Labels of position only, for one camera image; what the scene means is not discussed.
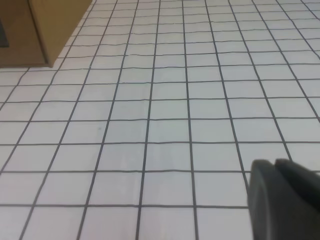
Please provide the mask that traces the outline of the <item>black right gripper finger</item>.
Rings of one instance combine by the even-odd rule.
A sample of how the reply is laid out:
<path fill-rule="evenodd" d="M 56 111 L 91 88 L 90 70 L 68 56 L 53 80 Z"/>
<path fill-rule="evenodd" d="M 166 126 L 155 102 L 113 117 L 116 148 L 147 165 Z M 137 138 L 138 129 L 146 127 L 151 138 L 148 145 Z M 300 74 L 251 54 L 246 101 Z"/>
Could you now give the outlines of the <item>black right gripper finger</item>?
<path fill-rule="evenodd" d="M 247 197 L 255 240 L 318 240 L 320 176 L 287 159 L 256 159 Z"/>

